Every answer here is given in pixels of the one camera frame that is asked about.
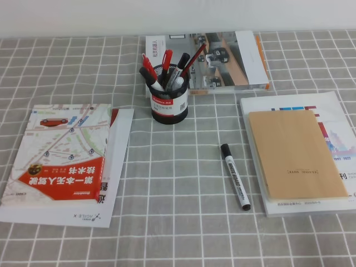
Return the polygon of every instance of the product box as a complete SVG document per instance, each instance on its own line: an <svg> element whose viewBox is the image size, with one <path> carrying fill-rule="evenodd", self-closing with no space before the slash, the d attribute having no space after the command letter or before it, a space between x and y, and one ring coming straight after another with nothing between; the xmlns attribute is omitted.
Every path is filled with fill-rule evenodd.
<svg viewBox="0 0 356 267"><path fill-rule="evenodd" d="M190 67L189 94L263 91L269 88L260 40L252 31L146 36L146 56L154 68L162 65L167 49L176 65L184 52L193 57L206 47ZM146 87L146 97L150 97Z"/></svg>

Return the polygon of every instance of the red car illustration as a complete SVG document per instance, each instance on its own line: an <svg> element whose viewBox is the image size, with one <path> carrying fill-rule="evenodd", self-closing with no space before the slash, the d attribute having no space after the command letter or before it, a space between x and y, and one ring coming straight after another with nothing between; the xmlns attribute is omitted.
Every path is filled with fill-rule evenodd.
<svg viewBox="0 0 356 267"><path fill-rule="evenodd" d="M39 124L46 127L54 127L66 123L68 123L67 118L46 118L42 120Z"/></svg>

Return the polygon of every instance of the white marker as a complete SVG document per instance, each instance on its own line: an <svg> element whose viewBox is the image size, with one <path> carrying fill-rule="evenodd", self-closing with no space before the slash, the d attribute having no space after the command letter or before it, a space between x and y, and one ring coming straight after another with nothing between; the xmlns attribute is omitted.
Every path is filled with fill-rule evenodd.
<svg viewBox="0 0 356 267"><path fill-rule="evenodd" d="M244 189L243 182L241 181L241 177L236 169L234 159L231 155L231 151L228 144L221 145L222 154L225 157L225 161L228 165L231 177L233 178L234 186L236 193L238 193L238 197L243 207L243 210L248 211L251 209L251 204L249 198L247 197L246 191Z"/></svg>

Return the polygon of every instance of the red book cover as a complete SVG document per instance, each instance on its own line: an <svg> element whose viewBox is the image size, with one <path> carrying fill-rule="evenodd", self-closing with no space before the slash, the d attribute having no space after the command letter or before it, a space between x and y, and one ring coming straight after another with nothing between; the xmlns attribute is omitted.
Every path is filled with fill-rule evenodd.
<svg viewBox="0 0 356 267"><path fill-rule="evenodd" d="M110 118L107 104L35 105L2 203L98 201Z"/></svg>

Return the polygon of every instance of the kraft paper notebook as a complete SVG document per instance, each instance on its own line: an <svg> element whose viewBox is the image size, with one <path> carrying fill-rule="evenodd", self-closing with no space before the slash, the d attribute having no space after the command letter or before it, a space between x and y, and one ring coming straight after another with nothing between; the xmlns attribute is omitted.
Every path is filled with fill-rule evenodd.
<svg viewBox="0 0 356 267"><path fill-rule="evenodd" d="M310 110L249 113L269 197L347 197L333 157Z"/></svg>

